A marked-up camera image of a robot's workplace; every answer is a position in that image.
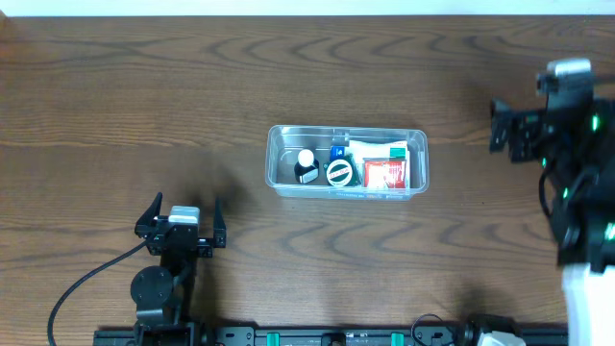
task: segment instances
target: black bottle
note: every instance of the black bottle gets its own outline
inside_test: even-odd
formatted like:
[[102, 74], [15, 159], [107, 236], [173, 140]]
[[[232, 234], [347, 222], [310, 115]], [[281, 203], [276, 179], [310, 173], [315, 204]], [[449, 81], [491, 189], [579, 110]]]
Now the black bottle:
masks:
[[318, 160], [309, 149], [299, 152], [299, 158], [295, 163], [295, 178], [299, 184], [307, 184], [318, 178]]

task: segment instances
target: transparent plastic bin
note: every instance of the transparent plastic bin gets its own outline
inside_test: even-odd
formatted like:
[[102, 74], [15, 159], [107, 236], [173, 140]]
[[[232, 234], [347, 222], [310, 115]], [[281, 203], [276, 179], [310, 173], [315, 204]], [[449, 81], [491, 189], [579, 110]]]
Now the transparent plastic bin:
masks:
[[[406, 140], [410, 162], [409, 186], [374, 189], [329, 185], [323, 165], [329, 162], [331, 147], [348, 146], [351, 139], [368, 143]], [[312, 150], [320, 164], [318, 178], [307, 185], [297, 183], [294, 173], [302, 149]], [[269, 130], [267, 139], [265, 182], [283, 197], [407, 201], [413, 195], [425, 192], [430, 185], [427, 136], [420, 130], [276, 125]]]

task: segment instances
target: round lid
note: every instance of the round lid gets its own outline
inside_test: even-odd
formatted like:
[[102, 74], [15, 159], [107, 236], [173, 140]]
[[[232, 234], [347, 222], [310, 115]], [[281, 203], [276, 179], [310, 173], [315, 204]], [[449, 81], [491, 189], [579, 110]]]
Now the round lid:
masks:
[[303, 167], [310, 167], [314, 163], [314, 153], [309, 149], [304, 149], [299, 152], [299, 164]]

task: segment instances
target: wood grain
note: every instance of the wood grain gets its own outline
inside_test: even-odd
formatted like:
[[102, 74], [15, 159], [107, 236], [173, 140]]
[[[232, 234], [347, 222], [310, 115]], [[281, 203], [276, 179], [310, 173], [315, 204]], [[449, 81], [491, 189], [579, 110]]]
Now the wood grain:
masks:
[[[44, 344], [51, 307], [137, 244], [132, 227], [158, 191], [165, 212], [210, 216], [224, 200], [229, 246], [200, 262], [193, 302], [213, 324], [401, 325], [469, 311], [565, 321], [540, 168], [488, 154], [488, 104], [541, 106], [533, 78], [550, 60], [615, 72], [613, 23], [11, 18], [0, 34], [0, 344]], [[402, 204], [280, 198], [263, 180], [276, 124], [421, 129], [430, 188]], [[131, 326], [130, 281], [155, 263], [140, 252], [80, 287], [58, 342]]]

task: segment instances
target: black cable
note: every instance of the black cable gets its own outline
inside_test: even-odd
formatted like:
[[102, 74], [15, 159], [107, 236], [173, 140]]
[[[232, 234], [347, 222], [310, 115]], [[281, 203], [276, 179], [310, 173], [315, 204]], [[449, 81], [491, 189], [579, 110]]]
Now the black cable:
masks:
[[542, 212], [545, 213], [547, 218], [551, 218], [551, 211], [549, 210], [549, 206], [547, 205], [547, 196], [545, 195], [545, 181], [547, 180], [547, 175], [549, 172], [545, 169], [542, 171], [540, 175], [540, 180], [538, 181], [538, 199], [540, 200], [540, 207], [542, 207]]
[[[416, 335], [414, 334], [414, 327], [416, 326], [417, 323], [419, 323], [423, 318], [425, 317], [433, 317], [438, 319], [440, 322], [442, 322], [442, 324], [444, 324], [444, 320], [442, 320], [442, 318], [440, 318], [440, 316], [436, 315], [435, 313], [425, 313], [419, 316], [419, 318], [417, 318], [414, 323], [412, 323], [412, 327], [410, 328], [410, 336], [412, 336], [412, 338], [414, 339], [414, 341], [421, 345], [421, 346], [428, 346], [427, 344], [423, 343], [423, 341], [419, 340], [418, 337], [416, 337]], [[453, 344], [455, 344], [455, 331], [449, 327], [449, 326], [444, 326], [444, 328], [446, 328], [449, 332], [451, 332], [452, 335], [452, 339], [453, 341], [449, 342], [448, 344], [445, 344], [443, 346], [451, 346]]]
[[62, 297], [60, 297], [60, 300], [58, 300], [58, 302], [54, 306], [54, 309], [51, 310], [51, 314], [49, 315], [49, 322], [47, 322], [47, 338], [49, 339], [49, 346], [57, 346], [56, 339], [54, 339], [54, 320], [56, 319], [56, 315], [58, 314], [58, 310], [60, 310], [60, 306], [62, 305], [62, 303], [64, 303], [66, 298], [68, 298], [70, 293], [72, 293], [77, 287], [79, 287], [81, 284], [83, 284], [87, 279], [89, 279], [89, 278], [93, 277], [94, 275], [100, 273], [101, 271], [109, 268], [110, 266], [118, 263], [119, 261], [129, 257], [130, 255], [134, 254], [135, 252], [141, 250], [145, 245], [147, 245], [147, 243], [148, 243], [148, 240], [145, 240], [142, 243], [138, 244], [133, 250], [127, 252], [126, 254], [124, 254], [124, 255], [116, 258], [116, 259], [112, 259], [112, 260], [108, 261], [107, 263], [99, 266], [98, 268], [90, 271], [89, 273], [85, 274], [81, 279], [79, 279], [78, 282], [76, 282], [75, 284], [70, 286], [70, 288], [68, 288], [66, 290], [66, 292], [64, 292]]

